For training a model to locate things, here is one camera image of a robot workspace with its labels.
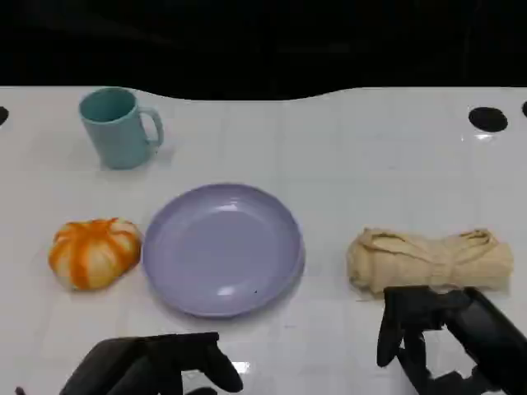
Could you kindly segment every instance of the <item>mug handle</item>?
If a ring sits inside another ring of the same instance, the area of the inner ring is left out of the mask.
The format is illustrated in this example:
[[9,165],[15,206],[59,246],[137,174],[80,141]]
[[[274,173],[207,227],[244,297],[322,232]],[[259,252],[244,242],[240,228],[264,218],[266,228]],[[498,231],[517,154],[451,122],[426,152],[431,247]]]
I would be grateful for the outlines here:
[[157,140],[148,140],[148,142],[153,146],[160,146],[165,140],[165,132],[163,131],[163,122],[161,121],[161,117],[157,111],[148,107],[139,107],[139,113],[150,116],[152,121],[154,121],[154,125],[156,126],[157,130]]

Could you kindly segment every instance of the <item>plate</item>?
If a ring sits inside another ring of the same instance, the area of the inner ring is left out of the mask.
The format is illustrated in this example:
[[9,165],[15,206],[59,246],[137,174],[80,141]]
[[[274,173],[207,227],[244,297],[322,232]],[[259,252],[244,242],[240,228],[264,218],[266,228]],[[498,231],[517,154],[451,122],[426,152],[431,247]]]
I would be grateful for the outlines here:
[[274,196],[214,184],[169,202],[149,225],[142,264],[168,305],[202,317],[264,306],[300,276],[300,228]]

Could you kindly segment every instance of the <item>beige cloth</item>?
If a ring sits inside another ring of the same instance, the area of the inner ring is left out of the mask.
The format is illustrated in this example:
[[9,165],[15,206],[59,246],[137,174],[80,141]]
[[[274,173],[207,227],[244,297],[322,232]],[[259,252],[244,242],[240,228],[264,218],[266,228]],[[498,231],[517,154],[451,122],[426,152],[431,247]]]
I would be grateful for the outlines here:
[[387,286],[500,288],[512,269],[508,244],[485,229],[432,240],[365,228],[347,251],[350,280],[374,294]]

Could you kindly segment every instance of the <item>black dot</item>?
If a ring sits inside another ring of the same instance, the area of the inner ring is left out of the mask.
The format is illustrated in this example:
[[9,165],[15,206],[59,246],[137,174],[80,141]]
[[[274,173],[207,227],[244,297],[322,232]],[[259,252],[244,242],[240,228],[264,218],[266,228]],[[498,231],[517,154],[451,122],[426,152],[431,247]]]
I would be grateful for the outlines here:
[[0,106],[0,125],[6,122],[8,116],[9,116],[9,111],[7,111],[5,107]]
[[507,125],[506,116],[492,107],[477,107],[469,113],[469,121],[484,132],[495,133],[504,130]]

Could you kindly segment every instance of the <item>white table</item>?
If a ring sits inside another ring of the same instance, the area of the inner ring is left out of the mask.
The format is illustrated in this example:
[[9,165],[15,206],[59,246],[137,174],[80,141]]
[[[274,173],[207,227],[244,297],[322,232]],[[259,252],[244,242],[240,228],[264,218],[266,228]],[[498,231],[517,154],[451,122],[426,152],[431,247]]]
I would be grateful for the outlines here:
[[[356,89],[290,102],[195,102],[138,92],[156,107],[166,144],[138,170],[99,167],[77,117],[91,88],[4,88],[0,127],[0,393],[54,395],[108,337],[218,331],[246,394],[413,394],[397,363],[375,364],[383,305],[358,301],[344,251],[364,226],[429,236],[486,226],[511,244],[509,292],[489,297],[527,333],[526,89]],[[469,108],[496,106],[506,131],[486,137]],[[65,221],[122,216],[145,230],[178,194],[243,182],[282,199],[301,223],[307,262],[298,287],[231,321],[169,311],[140,267],[98,293],[69,293],[47,248]],[[471,360],[433,333],[437,374]],[[187,388],[205,380],[186,374]]]

